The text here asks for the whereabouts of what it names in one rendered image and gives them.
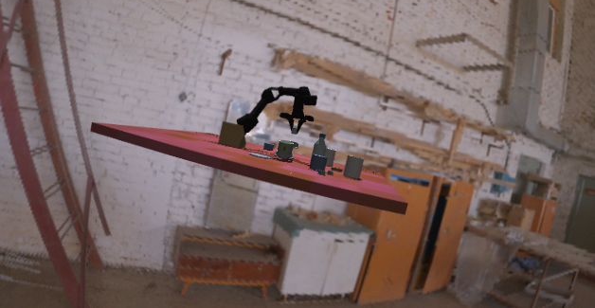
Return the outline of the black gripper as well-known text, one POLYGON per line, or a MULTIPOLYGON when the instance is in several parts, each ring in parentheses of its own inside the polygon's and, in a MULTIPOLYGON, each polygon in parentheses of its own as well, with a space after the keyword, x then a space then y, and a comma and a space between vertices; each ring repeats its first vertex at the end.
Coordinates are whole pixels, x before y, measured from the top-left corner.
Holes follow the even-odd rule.
POLYGON ((307 116, 305 115, 305 117, 302 115, 303 112, 303 105, 301 104, 294 104, 293 105, 293 113, 292 115, 288 114, 288 113, 280 113, 280 117, 281 118, 286 118, 289 121, 290 124, 290 128, 291 128, 291 132, 292 132, 292 128, 294 126, 294 120, 293 118, 300 118, 300 120, 298 120, 298 125, 297 125, 297 133, 301 127, 301 125, 306 122, 306 120, 308 121, 314 121, 314 117, 312 116, 307 116), (294 117, 295 116, 295 117, 294 117))

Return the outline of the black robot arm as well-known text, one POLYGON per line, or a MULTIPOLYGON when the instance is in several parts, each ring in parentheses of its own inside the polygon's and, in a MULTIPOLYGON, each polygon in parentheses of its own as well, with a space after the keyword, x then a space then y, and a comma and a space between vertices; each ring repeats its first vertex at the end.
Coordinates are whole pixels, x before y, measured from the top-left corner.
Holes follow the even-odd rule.
POLYGON ((301 105, 316 105, 317 102, 317 95, 311 95, 310 90, 308 87, 300 87, 299 89, 295 88, 284 88, 284 87, 270 87, 261 93, 261 99, 255 105, 251 113, 248 113, 241 118, 237 119, 239 125, 243 125, 244 133, 247 134, 251 131, 256 124, 259 122, 257 117, 266 106, 267 103, 271 103, 272 101, 277 100, 280 96, 287 95, 295 97, 294 104, 301 104, 301 105), (274 97, 272 94, 273 91, 278 91, 279 94, 274 97))

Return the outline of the grey bottle with blue cap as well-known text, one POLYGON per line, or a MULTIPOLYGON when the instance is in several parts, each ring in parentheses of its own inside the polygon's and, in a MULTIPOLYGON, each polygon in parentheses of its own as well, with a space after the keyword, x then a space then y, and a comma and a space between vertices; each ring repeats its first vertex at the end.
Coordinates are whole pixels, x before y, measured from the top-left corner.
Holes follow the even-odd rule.
POLYGON ((326 152, 326 143, 325 143, 325 134, 320 134, 319 135, 319 140, 315 143, 314 145, 314 149, 313 149, 313 154, 317 154, 317 155, 321 155, 324 156, 325 152, 326 152))

